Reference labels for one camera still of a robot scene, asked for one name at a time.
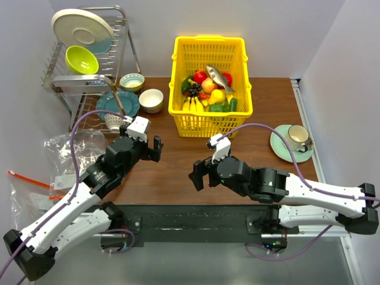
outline teal saucer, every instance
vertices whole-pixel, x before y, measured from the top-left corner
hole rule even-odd
[[[280,125],[275,130],[279,132],[283,137],[285,137],[287,130],[291,127],[291,125]],[[279,158],[286,160],[287,162],[292,162],[292,158],[290,157],[289,150],[283,144],[281,138],[278,137],[275,133],[271,134],[271,147]],[[313,155],[314,149],[309,150],[305,153],[300,153],[299,151],[293,151],[294,157],[296,161],[305,162],[310,159],[311,155]]]

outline toy fish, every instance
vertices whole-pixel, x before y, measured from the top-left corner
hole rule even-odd
[[[228,86],[227,78],[221,75],[219,70],[217,70],[212,65],[206,65],[206,69],[208,74],[210,75],[211,79],[214,80],[214,82],[226,89],[226,94],[230,92],[235,92],[234,89]]]

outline metal wire rack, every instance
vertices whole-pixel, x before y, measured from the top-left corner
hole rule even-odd
[[[125,115],[123,106],[117,94],[118,78],[122,74],[122,64],[126,39],[132,48],[132,53],[137,67],[137,72],[141,73],[137,59],[135,46],[132,41],[129,25],[126,20],[125,11],[118,5],[109,7],[89,7],[80,6],[78,9],[103,13],[104,11],[116,11],[117,15],[100,15],[114,32],[114,39],[108,52],[96,55],[99,62],[99,71],[96,75],[74,75],[67,68],[65,54],[67,47],[62,42],[55,42],[50,53],[50,59],[46,64],[46,71],[42,77],[42,86],[53,92],[65,106],[70,115],[69,130],[72,129],[77,119],[88,111],[96,109],[96,103],[105,92],[112,92],[120,112]],[[72,110],[67,101],[68,97],[79,97],[78,109]],[[107,126],[98,115],[88,116],[79,129],[96,128],[103,133],[110,133]]]

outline bowl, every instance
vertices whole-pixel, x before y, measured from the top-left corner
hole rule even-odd
[[[139,73],[130,73],[120,79],[120,86],[128,91],[136,92],[141,89],[145,78]]]
[[[97,58],[82,46],[70,46],[66,50],[65,62],[73,74],[95,74],[99,70]]]
[[[138,101],[145,112],[154,114],[161,111],[164,94],[158,89],[148,89],[141,93]]]
[[[113,114],[106,114],[104,116],[104,120],[105,120],[106,126],[110,130],[110,132],[115,133],[115,134],[120,132],[119,128],[121,125],[126,124],[122,118],[115,116]]]

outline plate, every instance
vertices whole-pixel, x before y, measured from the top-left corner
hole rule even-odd
[[[98,15],[81,9],[63,9],[54,14],[52,27],[66,46],[82,46],[95,55],[107,52],[113,30]]]
[[[126,90],[118,90],[118,95],[121,104],[123,105],[125,114],[130,117],[136,116],[138,109],[140,109],[140,104],[138,102],[137,95],[133,92]],[[120,112],[118,105],[116,104],[111,92],[107,92],[97,101],[96,109],[113,111],[116,113]],[[98,115],[103,121],[105,120],[106,114],[99,113]]]
[[[278,131],[283,137],[285,137],[287,130],[292,125],[280,125],[275,130]],[[281,159],[286,160],[287,162],[293,162],[292,158],[290,157],[289,150],[285,147],[283,141],[281,140],[278,135],[272,132],[271,139],[270,139],[271,147],[274,151],[274,153]],[[311,155],[313,155],[314,149],[309,150],[305,153],[300,153],[299,151],[293,151],[294,157],[296,161],[299,162],[305,162],[311,158]]]

